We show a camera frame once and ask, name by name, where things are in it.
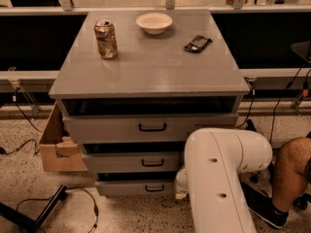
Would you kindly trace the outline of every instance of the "bowl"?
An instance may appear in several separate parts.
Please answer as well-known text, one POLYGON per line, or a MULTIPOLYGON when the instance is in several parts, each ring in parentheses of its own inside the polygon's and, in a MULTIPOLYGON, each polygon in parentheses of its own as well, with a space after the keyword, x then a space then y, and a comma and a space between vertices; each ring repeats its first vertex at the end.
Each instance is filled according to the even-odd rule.
POLYGON ((164 32, 165 28, 172 24, 170 16, 162 13, 147 13, 136 19, 136 23, 148 34, 158 35, 164 32))

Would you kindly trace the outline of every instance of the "drawer handle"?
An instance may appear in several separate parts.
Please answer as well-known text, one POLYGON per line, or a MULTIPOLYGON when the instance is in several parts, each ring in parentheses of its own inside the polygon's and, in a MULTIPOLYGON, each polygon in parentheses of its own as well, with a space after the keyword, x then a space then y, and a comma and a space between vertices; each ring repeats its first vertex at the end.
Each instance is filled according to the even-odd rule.
POLYGON ((150 188, 148 188, 147 185, 145 185, 145 189, 146 189, 146 191, 148 191, 148 192, 159 192, 159 191, 163 191, 163 190, 164 190, 164 184, 162 185, 162 187, 161 187, 160 189, 150 189, 150 188))
POLYGON ((145 160, 142 159, 142 165, 143 165, 144 167, 160 167, 160 166, 163 166, 163 165, 164 165, 164 159, 161 159, 161 163, 159 163, 159 164, 146 164, 146 163, 145 163, 145 160))
POLYGON ((144 128, 142 123, 139 123, 138 128, 142 132, 160 132, 166 129, 167 124, 164 122, 161 128, 144 128))

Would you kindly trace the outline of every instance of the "concrete floor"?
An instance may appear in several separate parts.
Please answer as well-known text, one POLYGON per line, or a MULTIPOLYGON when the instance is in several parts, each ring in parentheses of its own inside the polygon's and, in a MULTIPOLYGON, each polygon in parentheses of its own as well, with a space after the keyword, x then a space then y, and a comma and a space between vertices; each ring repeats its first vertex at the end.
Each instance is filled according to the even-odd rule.
MULTIPOLYGON (((240 110, 239 124, 244 120, 249 104, 244 103, 240 110)), ((271 116, 264 111, 265 104, 255 103, 253 120, 259 133, 266 138, 270 136, 271 116)), ((302 111, 310 112, 309 104, 301 104, 302 111)), ((28 106, 21 107, 30 117, 28 106)), ((52 106, 43 106, 39 117, 33 122, 40 130, 44 130, 52 106)), ((277 116, 273 141, 282 143, 291 138, 305 136, 310 132, 311 116, 277 116)), ((5 105, 0 108, 0 146, 6 151, 14 150, 28 139, 39 141, 41 133, 26 121, 17 107, 5 105)), ((89 191, 99 208, 99 219, 95 232, 134 233, 134 232, 194 232, 189 199, 175 200, 173 196, 121 196, 103 197, 97 194, 94 177, 88 172, 47 173, 43 171, 40 154, 34 155, 34 145, 28 144, 18 153, 0 155, 0 202, 16 208, 17 204, 28 198, 49 198, 64 184, 67 187, 83 187, 89 191)), ((250 174, 241 176, 241 180, 249 182, 250 174)), ((271 187, 268 182, 269 173, 264 171, 259 183, 251 184, 256 189, 264 189, 268 194, 271 187)), ((43 210, 46 201, 25 202, 19 211, 36 218, 43 210)), ((259 233, 274 232, 262 220, 254 217, 259 233)), ((278 232, 307 233, 311 231, 311 205, 306 211, 292 209, 287 224, 278 232)), ((95 223, 93 202, 83 191, 71 191, 70 195, 57 204, 39 232, 87 233, 95 223)), ((11 222, 0 217, 0 232, 19 232, 11 222)))

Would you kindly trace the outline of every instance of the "black shoe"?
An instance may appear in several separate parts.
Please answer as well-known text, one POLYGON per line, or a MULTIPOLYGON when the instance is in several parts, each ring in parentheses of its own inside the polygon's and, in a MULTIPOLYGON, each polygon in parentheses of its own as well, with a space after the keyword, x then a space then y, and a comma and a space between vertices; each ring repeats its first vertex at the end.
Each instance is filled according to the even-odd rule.
POLYGON ((247 205, 250 210, 268 223, 269 226, 280 229, 286 223, 289 213, 276 209, 269 197, 252 189, 245 183, 241 183, 247 205))

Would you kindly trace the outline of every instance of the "soda can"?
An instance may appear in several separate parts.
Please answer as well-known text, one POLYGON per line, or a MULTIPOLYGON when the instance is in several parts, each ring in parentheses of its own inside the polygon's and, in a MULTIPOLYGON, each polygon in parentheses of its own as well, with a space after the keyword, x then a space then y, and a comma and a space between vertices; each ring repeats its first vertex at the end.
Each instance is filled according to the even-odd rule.
POLYGON ((114 24, 110 20, 101 19, 96 21, 94 31, 101 57, 109 59, 117 56, 118 47, 114 24))

